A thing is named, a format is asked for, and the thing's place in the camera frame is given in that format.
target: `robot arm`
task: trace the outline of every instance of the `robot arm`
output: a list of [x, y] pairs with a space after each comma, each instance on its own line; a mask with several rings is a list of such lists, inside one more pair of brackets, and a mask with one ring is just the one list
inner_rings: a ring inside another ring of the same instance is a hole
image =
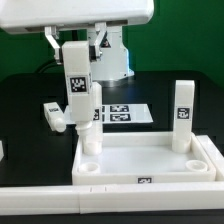
[[40, 32], [46, 26], [59, 30], [87, 29], [147, 23], [153, 0], [1, 0], [0, 27], [11, 34]]
[[[102, 105], [101, 87], [92, 83], [89, 59], [100, 60], [102, 55], [100, 47], [106, 38], [107, 27], [147, 23], [152, 17], [153, 10], [153, 0], [1, 0], [0, 2], [1, 28], [11, 34], [43, 31], [55, 49], [57, 63], [62, 63], [63, 55], [70, 114], [76, 122], [77, 132], [84, 141], [86, 151], [89, 151], [89, 146], [100, 148], [102, 141], [100, 134], [102, 122], [93, 123], [94, 111]], [[58, 31], [89, 28], [95, 28], [97, 34], [92, 46], [89, 46], [89, 41], [78, 41], [67, 42], [61, 48], [56, 41]], [[53, 121], [51, 123], [54, 126], [52, 128], [57, 130], [56, 123]]]

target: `cable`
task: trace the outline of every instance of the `cable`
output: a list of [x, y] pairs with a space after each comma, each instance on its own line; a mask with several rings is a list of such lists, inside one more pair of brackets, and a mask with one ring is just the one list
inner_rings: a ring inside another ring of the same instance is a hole
[[41, 71], [42, 71], [43, 69], [45, 69], [45, 67], [47, 67], [48, 65], [51, 65], [51, 64], [53, 64], [53, 63], [56, 63], [56, 61], [55, 61], [54, 59], [49, 60], [49, 61], [43, 63], [42, 65], [40, 65], [40, 66], [34, 71], [34, 73], [41, 73]]
[[39, 72], [39, 73], [41, 73], [41, 74], [43, 74], [46, 70], [48, 70], [48, 69], [50, 69], [50, 68], [55, 68], [55, 67], [59, 67], [59, 66], [62, 66], [62, 65], [48, 65], [47, 67], [45, 67], [45, 68], [43, 68], [42, 70], [41, 70], [41, 72]]

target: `green backdrop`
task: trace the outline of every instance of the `green backdrop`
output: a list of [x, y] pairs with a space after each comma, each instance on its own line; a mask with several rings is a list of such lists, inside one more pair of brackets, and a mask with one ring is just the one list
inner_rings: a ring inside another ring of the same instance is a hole
[[[147, 25], [123, 29], [131, 68], [201, 71], [224, 87], [224, 1], [154, 2], [155, 13]], [[61, 33], [61, 39], [71, 40], [71, 32]], [[12, 36], [0, 32], [0, 80], [15, 73], [34, 72], [52, 58], [53, 50], [43, 34]]]

